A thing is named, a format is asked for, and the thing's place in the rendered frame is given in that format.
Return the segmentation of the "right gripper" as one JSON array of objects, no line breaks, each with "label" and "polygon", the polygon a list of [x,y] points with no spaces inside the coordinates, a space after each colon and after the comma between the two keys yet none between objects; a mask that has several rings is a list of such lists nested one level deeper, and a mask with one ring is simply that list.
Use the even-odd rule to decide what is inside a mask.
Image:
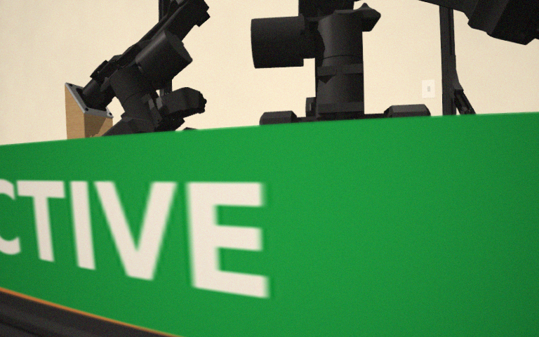
[{"label": "right gripper", "polygon": [[[120,115],[121,120],[113,125],[113,127],[102,136],[175,131],[181,127],[179,121],[166,116],[166,121],[156,124],[149,108],[149,93],[153,93],[159,98],[158,93],[155,91],[142,91],[132,95],[123,104],[124,113]],[[152,121],[152,123],[150,121]]]}]

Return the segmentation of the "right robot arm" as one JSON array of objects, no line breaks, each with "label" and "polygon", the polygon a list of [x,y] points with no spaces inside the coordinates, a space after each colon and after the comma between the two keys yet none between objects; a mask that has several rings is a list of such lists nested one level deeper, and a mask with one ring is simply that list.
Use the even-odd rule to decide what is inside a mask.
[{"label": "right robot arm", "polygon": [[[136,93],[156,92],[168,87],[173,78],[193,61],[182,40],[193,26],[200,27],[210,18],[208,9],[204,0],[171,0],[167,14],[143,38],[121,55],[102,62],[90,75],[92,79],[82,89],[76,88],[85,105],[106,111],[114,97],[123,107]],[[190,87],[179,88],[159,98],[153,93],[148,96],[156,124],[166,121],[166,116],[182,125],[185,123],[183,118],[204,113],[207,103],[200,91]]]}]

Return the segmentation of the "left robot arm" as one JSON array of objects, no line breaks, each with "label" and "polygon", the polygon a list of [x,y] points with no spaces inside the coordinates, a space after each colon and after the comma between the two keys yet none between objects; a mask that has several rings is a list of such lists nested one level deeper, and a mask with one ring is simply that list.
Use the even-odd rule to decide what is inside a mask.
[{"label": "left robot arm", "polygon": [[[367,3],[354,9],[355,1],[361,0],[298,0],[298,16],[251,19],[254,68],[304,67],[304,59],[314,58],[315,65],[335,56],[364,60],[363,32],[381,14]],[[419,1],[463,12],[472,29],[495,39],[522,45],[539,40],[539,0]]]}]

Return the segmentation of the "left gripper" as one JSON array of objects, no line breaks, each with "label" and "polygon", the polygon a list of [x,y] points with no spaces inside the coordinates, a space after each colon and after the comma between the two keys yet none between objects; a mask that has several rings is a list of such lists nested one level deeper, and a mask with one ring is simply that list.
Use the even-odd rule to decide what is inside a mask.
[{"label": "left gripper", "polygon": [[430,110],[425,104],[391,105],[383,112],[384,114],[364,114],[364,61],[361,58],[354,56],[326,58],[317,62],[314,69],[316,116],[297,117],[292,110],[264,112],[260,117],[259,125],[317,120],[354,120],[345,118],[377,119],[431,116]]}]

